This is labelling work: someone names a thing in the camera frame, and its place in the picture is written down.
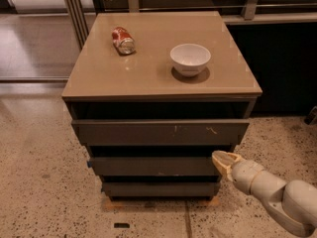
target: wooden drawer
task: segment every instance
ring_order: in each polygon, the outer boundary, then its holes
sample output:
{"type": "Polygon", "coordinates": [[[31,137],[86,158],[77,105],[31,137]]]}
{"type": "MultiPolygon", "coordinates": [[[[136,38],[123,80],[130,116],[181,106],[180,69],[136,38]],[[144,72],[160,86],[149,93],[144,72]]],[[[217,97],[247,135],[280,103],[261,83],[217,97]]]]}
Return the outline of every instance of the wooden drawer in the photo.
{"type": "Polygon", "coordinates": [[[220,180],[220,174],[211,158],[91,158],[89,166],[98,176],[145,177],[212,177],[220,180]]]}
{"type": "Polygon", "coordinates": [[[247,119],[72,121],[88,146],[237,145],[248,125],[247,119]]]}

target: terrazzo floor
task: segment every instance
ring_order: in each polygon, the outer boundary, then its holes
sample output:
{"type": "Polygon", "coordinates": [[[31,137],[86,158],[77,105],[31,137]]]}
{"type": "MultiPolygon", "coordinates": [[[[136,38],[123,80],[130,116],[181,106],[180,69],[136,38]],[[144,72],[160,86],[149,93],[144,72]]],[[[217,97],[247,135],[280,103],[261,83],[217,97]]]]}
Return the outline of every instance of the terrazzo floor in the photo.
{"type": "MultiPolygon", "coordinates": [[[[212,201],[111,202],[86,166],[62,89],[0,87],[0,237],[293,237],[225,180],[212,201]]],[[[317,186],[317,126],[303,117],[250,121],[237,153],[283,179],[317,186]]]]}

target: soda can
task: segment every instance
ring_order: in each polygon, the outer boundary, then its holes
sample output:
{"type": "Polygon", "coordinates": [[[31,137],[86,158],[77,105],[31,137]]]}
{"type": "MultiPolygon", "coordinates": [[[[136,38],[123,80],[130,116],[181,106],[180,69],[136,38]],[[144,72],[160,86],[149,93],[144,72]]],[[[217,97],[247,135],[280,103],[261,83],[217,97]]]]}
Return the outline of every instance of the soda can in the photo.
{"type": "Polygon", "coordinates": [[[122,27],[117,27],[112,31],[113,45],[122,55],[133,53],[135,49],[135,41],[128,31],[122,27]]]}

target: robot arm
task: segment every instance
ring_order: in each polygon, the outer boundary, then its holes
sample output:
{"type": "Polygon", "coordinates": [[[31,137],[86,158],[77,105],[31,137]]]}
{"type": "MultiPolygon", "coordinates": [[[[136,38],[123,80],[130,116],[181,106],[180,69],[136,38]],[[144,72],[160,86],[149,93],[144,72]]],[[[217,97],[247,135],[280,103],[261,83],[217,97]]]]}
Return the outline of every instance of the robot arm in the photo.
{"type": "Polygon", "coordinates": [[[215,167],[235,188],[252,195],[285,230],[308,237],[317,228],[317,188],[303,180],[285,180],[240,155],[215,151],[215,167]]]}

